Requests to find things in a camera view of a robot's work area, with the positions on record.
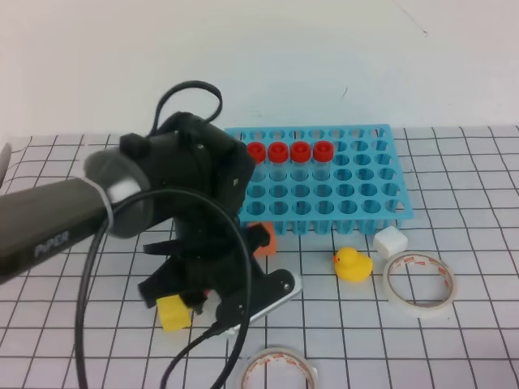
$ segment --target wire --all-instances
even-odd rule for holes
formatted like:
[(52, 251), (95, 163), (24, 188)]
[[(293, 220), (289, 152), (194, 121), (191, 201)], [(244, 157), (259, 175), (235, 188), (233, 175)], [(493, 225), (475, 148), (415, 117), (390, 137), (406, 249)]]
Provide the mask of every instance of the wire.
[(161, 116), (162, 107), (169, 100), (169, 98), (172, 95), (174, 95), (176, 92), (180, 92), (185, 89), (192, 89), (192, 88), (202, 89), (204, 91), (212, 93), (214, 96), (217, 97), (217, 99), (218, 99), (217, 110), (214, 111), (209, 118), (205, 119), (205, 121), (207, 123), (209, 123), (209, 122), (212, 122), (214, 119), (218, 118), (218, 115), (220, 115), (221, 109), (223, 108), (223, 100), (221, 98), (220, 90), (217, 87), (215, 87), (214, 85), (211, 85), (210, 83), (205, 83), (204, 81), (185, 81), (183, 83), (180, 83), (180, 84), (172, 87), (159, 100), (159, 103), (157, 104), (157, 110), (155, 111), (155, 118), (153, 119), (152, 129), (149, 131), (148, 137), (154, 136), (155, 133), (157, 132), (157, 127), (159, 126), (159, 117)]
[[(114, 215), (117, 215), (122, 209), (129, 207), (133, 203), (137, 201), (158, 197), (158, 196), (174, 196), (174, 195), (187, 195), (192, 198), (198, 199), (201, 203), (205, 203), (215, 211), (217, 211), (227, 222), (230, 228), (233, 231), (233, 235), (238, 241), (238, 245), (242, 251), (242, 257), (245, 261), (245, 301), (243, 303), (243, 318), (240, 324), (240, 328), (238, 331), (238, 335), (236, 338), (236, 342), (234, 343), (233, 351), (229, 356), (227, 363), (217, 380), (211, 386), (211, 389), (220, 389), (227, 378), (230, 376), (231, 371), (233, 370), (236, 362), (238, 361), (239, 354), (242, 351), (243, 344), (245, 343), (245, 337), (247, 336), (247, 330), (250, 323), (250, 304), (251, 304), (251, 256), (249, 255), (249, 250), (245, 240), (240, 233), (238, 226), (234, 223), (232, 217), (227, 213), (227, 211), (214, 199), (211, 199), (205, 194), (194, 190), (188, 189), (180, 189), (180, 188), (165, 188), (159, 190), (148, 190), (144, 192), (139, 192), (138, 194), (134, 194), (127, 199), (124, 199), (115, 209)], [(79, 292), (78, 292), (78, 300), (75, 311), (75, 328), (74, 328), (74, 341), (75, 341), (75, 365), (78, 374), (78, 383), (80, 389), (88, 389), (88, 380), (85, 369), (85, 361), (84, 361), (84, 315), (87, 307), (87, 299), (88, 299), (88, 282), (90, 275), (92, 274), (93, 264), (96, 259), (97, 250), (101, 244), (101, 239), (105, 235), (105, 232), (108, 228), (108, 219), (103, 221), (101, 227), (97, 230), (94, 238), (92, 240), (92, 244), (90, 245), (90, 249), (88, 249), (87, 258), (84, 264), (83, 274), (81, 275), (81, 281), (79, 283)], [(161, 380), (161, 389), (166, 388), (166, 384), (168, 382), (169, 375), (173, 371), (174, 367), (177, 365), (178, 361), (180, 361), (191, 349), (193, 349), (196, 345), (202, 343), (204, 340), (210, 338), (211, 336), (222, 333), (227, 328), (218, 327), (218, 322), (216, 322), (212, 327), (209, 328), (204, 334), (202, 334), (199, 338), (189, 343), (169, 364), (168, 368), (164, 372), (164, 376)]]

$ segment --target white grid surface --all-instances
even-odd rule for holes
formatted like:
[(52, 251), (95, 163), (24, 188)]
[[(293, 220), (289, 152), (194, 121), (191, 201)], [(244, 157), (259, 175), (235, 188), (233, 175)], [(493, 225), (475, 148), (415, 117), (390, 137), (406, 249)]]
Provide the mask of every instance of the white grid surface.
[[(249, 330), (243, 355), (276, 345), (298, 350), (317, 368), (320, 387), (468, 389), (519, 387), (519, 130), (515, 126), (393, 129), (415, 218), (402, 229), (410, 250), (429, 251), (457, 275), (452, 308), (419, 320), (397, 313), (381, 288), (384, 261), (371, 239), (310, 231), (278, 238), (278, 254), (259, 258), (266, 271), (302, 274), (303, 292)], [(77, 175), (89, 152), (117, 136), (17, 139), (1, 193)], [(174, 237), (170, 221), (139, 237), (101, 245), (85, 319), (91, 388), (155, 388), (170, 361), (208, 327), (165, 334), (136, 285), (164, 258), (142, 245)], [(335, 250), (352, 246), (374, 259), (361, 284), (338, 280)], [(77, 387), (73, 315), (88, 242), (0, 286), (0, 387)], [(425, 300), (434, 278), (410, 267), (393, 283)], [(210, 387), (233, 340), (218, 336), (195, 348), (169, 387)], [(280, 384), (271, 369), (258, 387)], [(226, 387), (234, 388), (235, 381)]]

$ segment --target black grid line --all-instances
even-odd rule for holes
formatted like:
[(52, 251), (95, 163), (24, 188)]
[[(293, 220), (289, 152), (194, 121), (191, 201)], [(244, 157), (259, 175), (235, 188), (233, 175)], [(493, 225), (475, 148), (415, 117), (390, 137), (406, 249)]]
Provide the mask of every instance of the black grid line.
[[(367, 241), (367, 236), (365, 236), (364, 239), (366, 240), (367, 255), (369, 256), (370, 255), (370, 245), (369, 245), (369, 242)], [(382, 315), (380, 314), (380, 306), (379, 306), (379, 300), (378, 300), (377, 292), (376, 292), (375, 276), (373, 276), (373, 272), (371, 272), (370, 278), (371, 278), (371, 284), (373, 285), (373, 293), (375, 294), (375, 299), (376, 299), (376, 313), (379, 316), (380, 336), (382, 337), (382, 347), (384, 348), (384, 359), (386, 361), (386, 369), (388, 370), (389, 389), (392, 389), (391, 369), (389, 368), (389, 359), (388, 359), (388, 348), (386, 347), (386, 340), (385, 340), (384, 329), (383, 329), (383, 325), (382, 325)]]
[[(333, 248), (333, 254), (335, 255), (337, 253), (337, 250), (335, 248), (335, 239), (333, 237), (333, 229), (330, 232), (330, 234), (332, 235), (332, 248)], [(347, 362), (348, 350), (347, 350), (347, 347), (346, 347), (346, 337), (345, 337), (345, 334), (344, 334), (344, 330), (345, 330), (344, 319), (342, 317), (341, 290), (339, 289), (339, 277), (337, 275), (335, 275), (335, 282), (337, 283), (337, 297), (339, 298), (339, 317), (341, 319), (342, 346), (344, 348), (344, 358), (345, 358), (345, 361), (346, 361), (346, 363), (345, 363), (346, 364), (346, 382), (348, 383), (348, 387), (350, 387), (350, 368), (348, 367), (348, 362)]]
[[(29, 143), (28, 144), (31, 144), (32, 142), (32, 137), (30, 138), (29, 140)], [(7, 190), (6, 190), (6, 193), (9, 193), (9, 189), (11, 188), (11, 182), (9, 183), (9, 186), (7, 187)], [(18, 293), (18, 297), (16, 298), (15, 300), (15, 306), (11, 312), (11, 316), (9, 317), (9, 320), (7, 321), (7, 327), (9, 327), (9, 325), (11, 324), (11, 321), (13, 319), (13, 317), (15, 316), (15, 312), (16, 312), (16, 307), (18, 306), (18, 303), (19, 303), (19, 299), (21, 298), (22, 296), (22, 293), (24, 292), (24, 288), (25, 288), (25, 285), (27, 283), (27, 278), (24, 280), (23, 284), (22, 284), (22, 287), (21, 289), (19, 290), (19, 293)], [(8, 330), (5, 330), (3, 335), (2, 335), (2, 338), (0, 339), (0, 348), (2, 347), (3, 345), (3, 341), (6, 339), (6, 335), (7, 335), (7, 332)]]
[[(56, 144), (57, 140), (58, 140), (58, 137), (56, 136), (54, 138), (53, 146), (50, 148), (49, 156), (50, 156), (50, 153), (52, 152), (52, 149), (54, 148), (54, 145)], [(44, 168), (45, 168), (45, 164), (43, 164), (43, 166), (41, 166), (40, 173), (43, 171)], [(68, 170), (68, 173), (66, 175), (67, 178), (70, 176), (71, 170), (72, 170), (72, 165), (71, 165), (71, 168)], [(58, 278), (58, 282), (56, 283), (56, 288), (54, 289), (52, 300), (56, 297), (56, 293), (58, 293), (59, 284), (61, 282), (61, 276), (63, 275), (63, 272), (65, 271), (65, 266), (66, 266), (66, 263), (67, 263), (67, 261), (69, 259), (70, 253), (71, 253), (71, 250), (69, 249), (67, 251), (67, 253), (66, 253), (65, 262), (63, 264), (60, 276)], [(44, 320), (43, 324), (41, 325), (40, 335), (38, 336), (38, 341), (36, 342), (36, 346), (34, 347), (34, 353), (32, 354), (31, 361), (29, 362), (29, 367), (27, 369), (27, 373), (25, 374), (25, 379), (24, 379), (24, 383), (22, 384), (22, 387), (25, 387), (25, 385), (27, 384), (27, 380), (28, 380), (28, 377), (29, 377), (29, 374), (30, 374), (31, 368), (32, 368), (32, 363), (34, 362), (34, 359), (36, 358), (36, 351), (38, 350), (38, 347), (40, 346), (41, 337), (43, 336), (43, 332), (46, 329), (45, 325), (47, 323), (47, 320), (49, 319), (50, 307), (51, 306), (52, 306), (52, 302), (49, 304), (49, 308), (47, 308), (47, 313), (45, 314), (45, 320)]]
[[(140, 240), (140, 235), (137, 237), (137, 239), (135, 239), (135, 248), (134, 248), (134, 251), (133, 251), (133, 254), (131, 256), (131, 265), (130, 265), (130, 271), (128, 272), (128, 276), (127, 276), (127, 282), (126, 282), (126, 285), (124, 287), (124, 293), (122, 294), (122, 298), (124, 298), (127, 294), (127, 291), (128, 291), (128, 284), (130, 283), (130, 274), (131, 274), (131, 268), (133, 267), (133, 264), (134, 264), (134, 261), (135, 261), (135, 254), (137, 253), (137, 247), (139, 245), (139, 240)], [(96, 277), (94, 277), (94, 281), (92, 282), (92, 289), (94, 289), (96, 285)], [(119, 313), (118, 313), (118, 317), (117, 317), (117, 323), (115, 324), (115, 331), (114, 331), (114, 338), (112, 338), (112, 344), (110, 346), (110, 352), (108, 354), (108, 362), (106, 363), (106, 368), (105, 368), (105, 376), (103, 377), (103, 383), (101, 384), (101, 387), (104, 387), (105, 386), (105, 382), (106, 382), (106, 376), (108, 375), (108, 369), (109, 369), (109, 366), (110, 366), (110, 360), (112, 359), (112, 352), (114, 351), (114, 345), (115, 345), (115, 340), (117, 338), (117, 332), (118, 332), (118, 324), (121, 320), (121, 313), (122, 313), (122, 308), (124, 307), (124, 301), (121, 301), (121, 305), (119, 306)]]
[[(407, 138), (407, 131), (406, 131), (405, 129), (404, 129), (404, 134), (405, 134), (405, 137)], [(439, 145), (438, 145), (438, 141), (436, 141), (436, 146), (438, 147), (438, 150), (440, 150), (440, 147), (439, 147)], [(445, 163), (444, 163), (443, 158), (440, 157), (440, 159), (441, 159), (441, 161), (442, 161), (442, 164), (445, 166)], [(413, 157), (411, 157), (411, 163), (413, 164), (413, 167), (414, 167), (414, 169), (416, 170), (416, 168), (415, 168), (415, 166), (414, 166), (414, 159), (413, 159)], [(448, 178), (448, 180), (449, 180), (449, 185), (450, 185), (450, 177), (448, 176), (448, 174), (446, 174), (446, 175), (447, 175), (447, 178)], [(425, 211), (426, 211), (427, 219), (429, 220), (429, 224), (432, 226), (432, 218), (431, 218), (431, 215), (429, 214), (429, 210), (427, 209), (427, 204), (426, 204), (426, 201), (425, 201), (425, 197), (424, 197), (423, 192), (422, 192), (422, 190), (421, 190), (421, 183), (420, 183), (420, 180), (417, 179), (417, 182), (418, 182), (418, 188), (420, 189), (420, 195), (422, 196), (422, 201), (423, 201), (423, 203), (424, 203), (424, 205), (425, 205)], [(436, 251), (439, 253), (439, 257), (440, 257), (440, 259), (441, 259), (440, 248), (439, 248), (439, 246), (438, 246), (438, 241), (436, 240), (436, 235), (435, 235), (435, 233), (434, 233), (434, 229), (432, 230), (431, 233), (432, 233), (432, 238), (433, 238), (434, 243), (435, 243)], [(421, 332), (421, 335), (422, 335), (422, 339), (423, 339), (423, 343), (424, 343), (424, 348), (427, 350), (427, 347), (426, 347), (426, 345), (425, 345), (425, 339), (424, 339), (424, 336), (423, 336), (423, 331), (420, 330), (420, 332)], [(462, 339), (463, 339), (463, 345), (464, 345), (464, 347), (465, 347), (465, 353), (466, 353), (466, 356), (469, 357), (469, 354), (468, 354), (468, 352), (467, 352), (466, 345), (465, 345), (465, 339), (463, 338), (463, 331), (461, 330), (461, 326), (460, 326), (460, 333), (461, 333), (461, 336), (462, 336)], [(428, 362), (427, 364), (429, 365), (429, 370), (430, 370), (430, 372), (431, 372), (431, 376), (432, 376), (431, 363)], [(470, 366), (470, 372), (471, 372), (472, 377), (473, 377), (473, 380), (474, 380), (474, 387), (477, 388), (476, 378), (475, 378), (475, 375), (474, 375), (474, 368), (473, 368), (473, 366), (472, 366), (472, 363), (470, 363), (470, 361), (469, 361), (469, 366)]]
[[(101, 244), (99, 246), (99, 251), (103, 251), (104, 247), (105, 247), (105, 243), (106, 243), (106, 237), (101, 241)], [(94, 275), (97, 273), (97, 270), (99, 269), (99, 265), (101, 264), (101, 258), (99, 258), (99, 260), (97, 261), (97, 263), (94, 263), (96, 269), (94, 270)], [(87, 306), (88, 306), (88, 301), (90, 299), (90, 295), (92, 294), (92, 290), (93, 290), (93, 277), (90, 276), (90, 279), (92, 280), (92, 283), (88, 286), (88, 297), (87, 297)], [(69, 357), (69, 360), (66, 364), (66, 370), (65, 370), (65, 376), (63, 377), (63, 382), (62, 382), (62, 389), (65, 387), (65, 384), (66, 384), (66, 377), (68, 376), (68, 372), (71, 368), (71, 363), (72, 363), (72, 359), (74, 357), (74, 353), (75, 353), (75, 344), (72, 345), (72, 351), (71, 351), (71, 355)]]
[[(468, 148), (469, 144), (468, 144), (466, 138), (465, 138), (465, 143), (466, 143), (466, 146)], [(470, 156), (470, 159), (472, 160), (472, 162), (474, 163), (474, 158), (472, 157), (472, 154), (470, 154), (470, 149), (469, 149), (469, 156)], [(481, 175), (480, 175), (479, 171), (477, 172), (477, 175), (478, 175), (478, 178), (479, 178), (479, 181), (480, 181), (481, 185), (483, 186), (483, 191), (484, 191), (484, 193), (485, 193), (485, 195), (487, 197), (487, 200), (490, 203), (491, 202), (490, 201), (490, 197), (488, 196), (487, 190), (484, 188), (483, 180), (481, 179)], [(454, 199), (456, 200), (456, 204), (459, 207), (459, 203), (457, 202), (456, 195), (454, 195)], [(492, 213), (494, 214), (494, 217), (497, 220), (497, 224), (500, 226), (500, 221), (497, 218), (497, 215), (495, 214), (495, 212), (493, 210), (492, 210)], [(465, 217), (463, 216), (462, 212), (460, 212), (460, 214), (461, 214), (461, 218), (463, 219), (463, 224), (466, 227)], [(501, 232), (501, 237), (503, 238), (504, 245), (506, 246), (506, 249), (509, 251), (510, 249), (508, 247), (508, 242), (506, 240), (506, 237), (505, 237), (505, 235), (503, 233), (503, 229), (500, 229), (500, 232)], [(504, 351), (506, 352), (507, 357), (510, 358), (510, 353), (508, 352), (508, 346), (506, 345), (506, 341), (504, 340), (503, 331), (501, 330), (501, 327), (500, 327), (500, 322), (499, 322), (499, 320), (497, 318), (497, 314), (495, 314), (494, 303), (492, 302), (490, 293), (488, 292), (487, 281), (485, 280), (485, 277), (483, 276), (483, 272), (481, 270), (481, 265), (479, 264), (478, 254), (474, 250), (474, 246), (472, 244), (472, 238), (470, 237), (470, 234), (468, 233), (468, 229), (467, 229), (467, 236), (469, 238), (470, 247), (471, 247), (472, 251), (474, 252), (474, 257), (476, 258), (476, 263), (478, 265), (479, 272), (481, 273), (481, 278), (483, 280), (483, 286), (485, 287), (485, 290), (486, 290), (487, 295), (488, 295), (488, 299), (490, 300), (490, 305), (491, 305), (491, 308), (492, 308), (492, 313), (494, 314), (494, 319), (495, 319), (495, 322), (497, 323), (497, 329), (499, 330), (500, 336), (501, 336), (501, 340), (503, 341)], [(510, 256), (510, 260), (512, 261), (512, 265), (516, 269), (516, 273), (517, 273), (517, 266), (516, 266), (515, 262), (513, 261), (512, 255), (511, 254), (508, 254), (508, 255)], [(510, 361), (510, 368), (512, 369), (512, 372), (515, 375), (516, 383), (517, 383), (517, 386), (519, 387), (519, 378), (517, 377), (517, 372), (515, 371), (515, 369), (513, 367), (512, 361)]]

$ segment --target rubber duck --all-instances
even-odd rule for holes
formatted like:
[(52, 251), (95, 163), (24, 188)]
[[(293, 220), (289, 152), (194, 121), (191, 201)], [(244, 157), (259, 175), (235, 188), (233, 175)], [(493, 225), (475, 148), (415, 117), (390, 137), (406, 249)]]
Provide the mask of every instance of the rubber duck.
[(351, 247), (343, 247), (333, 256), (337, 276), (345, 281), (364, 281), (373, 270), (373, 261)]

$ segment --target test tube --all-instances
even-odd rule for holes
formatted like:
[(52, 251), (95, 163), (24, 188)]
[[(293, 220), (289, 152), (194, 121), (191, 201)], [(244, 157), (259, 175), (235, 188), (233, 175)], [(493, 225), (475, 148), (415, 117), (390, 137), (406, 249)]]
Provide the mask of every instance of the test tube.
[(247, 152), (256, 162), (256, 167), (252, 173), (251, 181), (260, 182), (265, 178), (265, 158), (267, 156), (265, 145), (260, 142), (249, 143), (247, 145)]
[(320, 140), (314, 144), (315, 180), (325, 181), (329, 179), (332, 159), (333, 145), (329, 141)]
[(295, 181), (305, 181), (308, 178), (308, 161), (310, 160), (310, 145), (299, 141), (290, 146), (290, 159), (292, 160), (292, 178)]
[(283, 142), (274, 142), (268, 146), (270, 160), (270, 178), (273, 181), (283, 181), (286, 178), (286, 164), (289, 159), (289, 148)]

